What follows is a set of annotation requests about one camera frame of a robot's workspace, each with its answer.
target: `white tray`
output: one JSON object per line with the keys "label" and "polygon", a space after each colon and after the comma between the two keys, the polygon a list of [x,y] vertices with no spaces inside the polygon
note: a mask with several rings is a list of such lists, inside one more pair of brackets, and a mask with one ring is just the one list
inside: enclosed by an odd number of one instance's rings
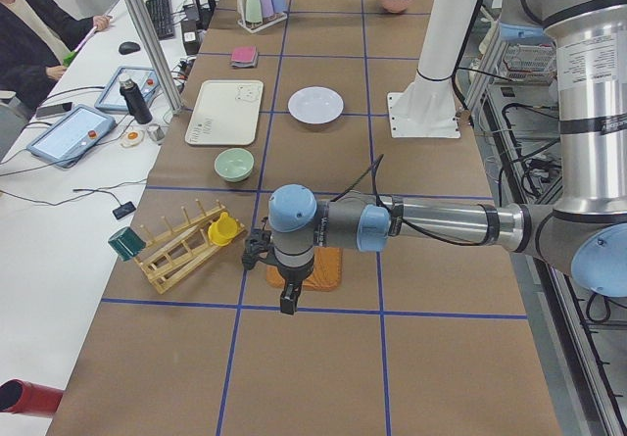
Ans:
{"label": "white tray", "polygon": [[203,82],[185,133],[189,145],[249,145],[255,140],[264,84],[259,80]]}

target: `computer mouse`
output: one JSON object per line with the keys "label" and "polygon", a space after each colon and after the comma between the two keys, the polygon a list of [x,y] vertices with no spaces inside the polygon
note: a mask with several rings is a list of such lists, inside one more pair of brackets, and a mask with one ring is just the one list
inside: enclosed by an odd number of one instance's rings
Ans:
{"label": "computer mouse", "polygon": [[120,52],[123,56],[126,54],[132,54],[133,52],[137,52],[141,49],[141,46],[133,41],[125,41],[118,48],[118,52]]}

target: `black cable on desk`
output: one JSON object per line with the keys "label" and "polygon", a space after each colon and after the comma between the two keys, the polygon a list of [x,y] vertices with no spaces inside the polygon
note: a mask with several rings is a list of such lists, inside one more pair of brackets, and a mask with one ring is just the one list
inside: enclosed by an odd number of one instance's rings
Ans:
{"label": "black cable on desk", "polygon": [[66,163],[66,162],[73,162],[73,163],[76,163],[76,162],[78,162],[81,158],[82,158],[82,155],[79,155],[79,156],[76,156],[76,157],[71,157],[71,158],[69,158],[69,159],[63,159],[63,160],[60,160],[60,161],[58,161],[58,162],[51,162],[50,164],[45,164],[45,165],[42,165],[42,166],[39,166],[39,167],[33,167],[32,169],[24,169],[24,170],[18,170],[18,171],[11,171],[11,172],[9,172],[9,173],[0,173],[0,176],[11,176],[11,175],[13,175],[13,174],[27,173],[27,172],[29,172],[29,171],[41,170],[41,169],[45,169],[45,168],[47,168],[47,167],[53,167],[53,166],[58,165],[58,164],[64,164],[64,163]]}
{"label": "black cable on desk", "polygon": [[18,152],[16,152],[15,154],[13,154],[11,157],[9,157],[7,160],[5,160],[4,162],[0,162],[0,165],[5,165],[8,164],[9,162],[11,162],[13,159],[15,159],[17,157],[17,155],[19,155],[21,152],[27,152],[27,149],[22,149],[19,150]]}
{"label": "black cable on desk", "polygon": [[57,203],[51,203],[50,201],[42,201],[42,200],[37,200],[37,199],[26,198],[26,196],[20,196],[18,194],[10,193],[3,189],[0,189],[0,193],[6,194],[7,196],[11,196],[12,198],[21,199],[23,201],[29,201],[30,203],[34,203],[36,205],[47,206],[47,207],[52,207],[52,208],[55,208],[57,206],[62,206],[72,201],[78,201],[82,198],[86,198],[87,196],[91,196],[92,194],[95,194],[95,193],[107,193],[107,194],[112,195],[114,198],[116,198],[116,201],[118,201],[118,203],[121,205],[118,197],[114,193],[109,192],[108,190],[120,188],[122,186],[130,186],[133,184],[143,184],[145,182],[146,182],[146,178],[140,179],[139,181],[123,181],[122,183],[116,184],[114,186],[104,186],[102,188],[96,188],[96,189],[78,188],[78,189],[74,189],[73,191],[74,192],[84,191],[84,193],[65,199],[63,201],[59,201]]}
{"label": "black cable on desk", "polygon": [[67,93],[72,93],[73,91],[80,91],[80,90],[104,90],[104,89],[105,89],[104,86],[79,86],[78,88],[72,88],[70,90],[60,91],[59,93],[54,93],[52,95],[46,96],[43,99],[43,101],[41,103],[39,103],[39,106],[37,106],[37,108],[40,108],[41,105],[43,105],[46,101],[50,100],[51,98],[54,98],[55,96],[65,95]]}
{"label": "black cable on desk", "polygon": [[29,127],[33,127],[36,124],[43,124],[43,125],[47,125],[48,127],[50,127],[52,125],[52,123],[50,123],[50,122],[33,121],[33,122],[29,122],[24,127],[22,127],[22,129],[20,129],[20,133],[24,132],[24,129],[29,128]]}

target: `hand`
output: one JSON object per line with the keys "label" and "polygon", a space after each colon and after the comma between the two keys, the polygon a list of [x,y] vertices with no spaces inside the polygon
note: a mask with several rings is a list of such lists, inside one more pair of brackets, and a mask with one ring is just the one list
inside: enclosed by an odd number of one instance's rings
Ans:
{"label": "hand", "polygon": [[51,80],[59,81],[67,69],[66,66],[46,67],[46,75]]}
{"label": "hand", "polygon": [[109,27],[110,20],[111,18],[102,15],[93,18],[94,26],[96,26],[96,29],[99,31]]}

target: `keyboard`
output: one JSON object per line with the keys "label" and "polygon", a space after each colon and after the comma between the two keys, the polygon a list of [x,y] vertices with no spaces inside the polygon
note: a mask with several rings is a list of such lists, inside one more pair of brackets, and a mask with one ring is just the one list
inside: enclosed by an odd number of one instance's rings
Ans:
{"label": "keyboard", "polygon": [[159,39],[173,37],[174,21],[169,0],[146,0],[145,3],[157,37]]}

